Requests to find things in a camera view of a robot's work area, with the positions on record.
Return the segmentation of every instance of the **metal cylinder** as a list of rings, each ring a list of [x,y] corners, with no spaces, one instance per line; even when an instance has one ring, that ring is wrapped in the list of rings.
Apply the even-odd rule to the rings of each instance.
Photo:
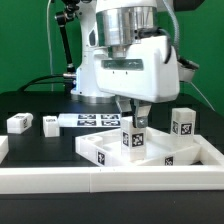
[[[96,14],[99,46],[125,46],[139,42],[138,30],[157,25],[154,7],[125,7]]]

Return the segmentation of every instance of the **black table surface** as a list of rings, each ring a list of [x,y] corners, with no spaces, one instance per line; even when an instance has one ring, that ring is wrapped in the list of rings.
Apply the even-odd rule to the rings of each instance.
[[[197,112],[195,133],[224,152],[224,118],[189,95],[153,104],[149,126],[169,132],[172,108]],[[32,127],[7,134],[6,119],[32,113]],[[119,113],[115,104],[71,101],[61,92],[0,94],[0,135],[9,137],[9,153],[0,167],[95,166],[75,153],[75,137],[108,128],[61,128],[58,138],[45,138],[42,117],[60,113]],[[224,191],[158,191],[0,195],[0,223],[223,223]]]

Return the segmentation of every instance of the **black cable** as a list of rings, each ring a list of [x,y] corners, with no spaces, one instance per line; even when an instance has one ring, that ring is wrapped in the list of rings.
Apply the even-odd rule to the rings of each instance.
[[[138,33],[138,36],[140,39],[149,38],[152,36],[159,36],[159,35],[165,35],[167,37],[168,53],[164,61],[164,63],[167,64],[170,60],[171,53],[172,53],[172,43],[171,43],[170,34],[166,30],[161,29],[159,27],[153,27],[150,29],[143,28],[143,29],[140,29]]]
[[[32,85],[43,85],[43,84],[64,84],[64,82],[57,82],[57,81],[55,81],[55,82],[35,82],[35,83],[28,83],[28,84],[26,84],[26,85],[24,85],[23,86],[23,89],[22,88],[20,88],[18,91],[21,91],[21,92],[23,92],[26,88],[28,88],[29,86],[32,86]]]
[[[24,91],[28,86],[32,85],[33,83],[36,83],[38,81],[46,80],[46,79],[54,79],[54,78],[63,78],[63,75],[48,75],[48,76],[42,76],[36,79],[31,80],[27,84],[21,86],[17,91]]]

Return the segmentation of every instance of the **green wall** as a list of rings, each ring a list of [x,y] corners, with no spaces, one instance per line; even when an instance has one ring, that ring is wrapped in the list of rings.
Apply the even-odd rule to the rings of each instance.
[[[180,55],[200,65],[193,83],[224,115],[224,1],[205,0],[196,10],[176,13],[180,25]],[[159,23],[171,33],[172,23],[166,13]],[[207,105],[189,84],[181,84],[181,91],[193,95]]]
[[[50,75],[47,43],[48,0],[0,2],[0,92],[17,90],[28,81]],[[50,8],[54,73],[66,71],[66,62],[55,13],[63,10],[57,0]],[[76,66],[81,63],[81,33],[78,20],[68,24],[68,36]],[[50,90],[36,86],[29,90]]]
[[[0,92],[17,90],[28,81],[50,74],[46,31],[48,0],[9,1],[0,3]],[[224,1],[206,0],[196,11],[178,12],[181,28],[180,54],[200,64],[193,82],[224,115]],[[51,6],[51,35],[54,73],[66,70],[59,28],[54,20],[63,10],[61,1]],[[159,25],[172,33],[167,13],[159,15]],[[81,34],[77,20],[68,24],[73,60],[81,63]],[[36,86],[30,90],[50,90]],[[206,104],[189,85],[181,84],[181,92],[189,93]]]

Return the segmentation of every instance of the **white cube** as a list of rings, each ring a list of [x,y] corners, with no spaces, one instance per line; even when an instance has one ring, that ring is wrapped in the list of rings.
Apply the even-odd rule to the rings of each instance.
[[[7,132],[21,134],[32,126],[32,120],[32,114],[18,113],[7,120]]]
[[[43,128],[45,137],[60,136],[60,127],[56,116],[43,117]]]
[[[121,118],[121,155],[128,161],[146,156],[146,128],[134,128],[132,117]]]
[[[196,112],[189,108],[174,108],[171,119],[171,135],[176,146],[193,144]]]

